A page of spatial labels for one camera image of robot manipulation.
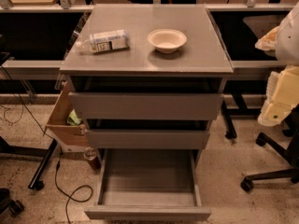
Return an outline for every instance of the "floor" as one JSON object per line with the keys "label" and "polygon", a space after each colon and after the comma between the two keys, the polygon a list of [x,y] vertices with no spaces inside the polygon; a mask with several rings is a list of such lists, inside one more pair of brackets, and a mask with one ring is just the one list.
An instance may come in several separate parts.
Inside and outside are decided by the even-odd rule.
{"label": "floor", "polygon": [[[42,129],[48,121],[56,98],[55,95],[41,95],[33,105],[27,105]],[[18,105],[15,97],[0,96],[0,104],[0,134],[10,145],[42,148],[50,145],[51,139],[42,133],[28,110],[22,111],[22,106]],[[290,138],[281,133],[283,125],[267,128],[260,126],[254,118],[234,119],[234,125],[238,134],[234,141],[224,136],[226,127],[221,114],[211,127],[211,136],[202,152],[196,173],[202,205],[209,207],[212,214],[208,221],[197,223],[299,223],[299,184],[294,185],[289,179],[259,181],[255,183],[255,188],[250,194],[240,188],[244,175],[288,167],[269,146],[258,147],[254,143],[257,134],[264,132],[284,147],[287,146]],[[18,217],[12,217],[8,210],[5,211],[1,215],[1,224],[67,223],[67,197],[57,190],[54,182],[59,157],[60,149],[56,147],[41,177],[45,187],[37,191],[27,187],[40,158],[0,154],[0,186],[9,188],[11,198],[20,200],[25,206],[25,210]],[[57,183],[65,192],[70,194],[81,185],[90,185],[96,193],[98,176],[99,172],[90,167],[82,153],[65,152],[62,155]],[[85,199],[89,195],[88,189],[82,189],[75,197]],[[85,215],[84,208],[95,202],[96,194],[86,203],[70,201],[68,215],[72,223],[109,223],[101,220],[91,221]]]}

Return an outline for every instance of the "cabinet top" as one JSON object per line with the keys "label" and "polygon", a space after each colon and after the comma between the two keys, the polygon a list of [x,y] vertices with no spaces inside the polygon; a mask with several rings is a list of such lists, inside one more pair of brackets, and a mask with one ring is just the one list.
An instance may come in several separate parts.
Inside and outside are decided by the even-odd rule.
{"label": "cabinet top", "polygon": [[[233,69],[203,5],[97,5],[77,41],[89,34],[125,29],[130,48],[97,54],[80,53],[75,46],[61,68],[66,75],[124,75],[210,73]],[[187,43],[162,54],[148,42],[156,29],[179,30]]]}

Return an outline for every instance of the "bowl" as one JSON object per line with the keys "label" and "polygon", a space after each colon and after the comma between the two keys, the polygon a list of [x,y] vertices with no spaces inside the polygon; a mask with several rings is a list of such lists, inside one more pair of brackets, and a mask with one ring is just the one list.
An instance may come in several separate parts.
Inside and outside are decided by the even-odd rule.
{"label": "bowl", "polygon": [[161,53],[173,53],[187,42],[187,37],[180,31],[158,29],[148,35],[148,41]]}

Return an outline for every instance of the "drawer front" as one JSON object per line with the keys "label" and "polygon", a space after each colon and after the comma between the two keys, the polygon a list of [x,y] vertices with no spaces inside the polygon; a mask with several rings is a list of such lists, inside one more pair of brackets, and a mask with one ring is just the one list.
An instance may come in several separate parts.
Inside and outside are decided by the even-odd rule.
{"label": "drawer front", "polygon": [[95,148],[204,149],[208,131],[86,130]]}
{"label": "drawer front", "polygon": [[207,220],[188,150],[106,149],[90,219]]}
{"label": "drawer front", "polygon": [[220,94],[131,94],[71,92],[84,119],[211,120],[218,116]]}

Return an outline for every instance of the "bottle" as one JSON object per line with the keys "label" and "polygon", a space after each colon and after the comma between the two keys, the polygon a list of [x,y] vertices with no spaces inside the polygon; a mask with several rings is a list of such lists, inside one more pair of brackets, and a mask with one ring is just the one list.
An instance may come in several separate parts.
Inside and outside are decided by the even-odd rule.
{"label": "bottle", "polygon": [[129,48],[130,37],[126,30],[116,30],[111,32],[90,34],[83,41],[75,43],[76,50],[79,52],[90,51],[98,53],[113,49]]}

